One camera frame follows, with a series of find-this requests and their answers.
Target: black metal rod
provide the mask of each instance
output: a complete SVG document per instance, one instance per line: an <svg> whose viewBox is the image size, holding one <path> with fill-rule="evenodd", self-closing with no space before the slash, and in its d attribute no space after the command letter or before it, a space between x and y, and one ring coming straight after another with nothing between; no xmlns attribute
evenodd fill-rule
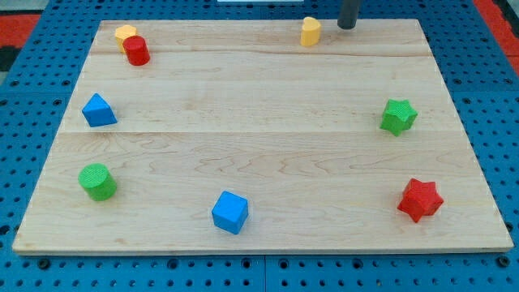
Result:
<svg viewBox="0 0 519 292"><path fill-rule="evenodd" d="M337 25L342 29L351 29L355 27L358 18L358 11L362 0L342 0L341 13Z"/></svg>

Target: wooden board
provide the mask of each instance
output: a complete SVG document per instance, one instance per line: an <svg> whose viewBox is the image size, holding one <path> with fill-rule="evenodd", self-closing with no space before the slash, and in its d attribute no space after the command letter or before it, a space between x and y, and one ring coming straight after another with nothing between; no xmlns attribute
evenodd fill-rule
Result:
<svg viewBox="0 0 519 292"><path fill-rule="evenodd" d="M101 23L13 248L21 255L384 254L513 246L417 20L364 20L298 44L301 21L133 21L152 60L129 65ZM100 93L118 123L90 128ZM389 98L419 112L379 129ZM116 195L77 183L106 164ZM413 223L410 178L446 202ZM230 190L240 235L212 224Z"/></svg>

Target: blue block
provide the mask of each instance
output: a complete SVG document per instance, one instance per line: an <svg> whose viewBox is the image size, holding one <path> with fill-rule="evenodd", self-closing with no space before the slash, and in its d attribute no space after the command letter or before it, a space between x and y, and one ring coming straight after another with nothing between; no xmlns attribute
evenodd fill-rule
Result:
<svg viewBox="0 0 519 292"><path fill-rule="evenodd" d="M224 191L212 209L214 225L238 234L249 216L248 202L238 195Z"/></svg>
<svg viewBox="0 0 519 292"><path fill-rule="evenodd" d="M110 105L97 93L83 107L82 112L90 127L110 125L117 122Z"/></svg>

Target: yellow cube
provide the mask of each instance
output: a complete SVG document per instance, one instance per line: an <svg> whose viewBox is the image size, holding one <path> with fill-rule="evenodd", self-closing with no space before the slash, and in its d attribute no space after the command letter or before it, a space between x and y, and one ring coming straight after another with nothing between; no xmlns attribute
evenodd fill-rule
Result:
<svg viewBox="0 0 519 292"><path fill-rule="evenodd" d="M319 42L321 23L313 17L305 17L301 27L301 45L311 46Z"/></svg>
<svg viewBox="0 0 519 292"><path fill-rule="evenodd" d="M128 37L132 36L137 36L137 28L131 25L123 25L115 30L115 40L117 41L117 45L119 46L121 53L125 53L124 48L122 47L122 43Z"/></svg>

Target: green cylinder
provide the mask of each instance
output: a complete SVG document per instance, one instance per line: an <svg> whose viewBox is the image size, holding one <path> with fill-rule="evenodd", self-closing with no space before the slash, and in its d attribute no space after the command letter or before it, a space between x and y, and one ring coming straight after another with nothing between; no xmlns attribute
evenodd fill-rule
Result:
<svg viewBox="0 0 519 292"><path fill-rule="evenodd" d="M101 163L87 165L79 173L79 184L95 201L109 199L117 190L117 183Z"/></svg>

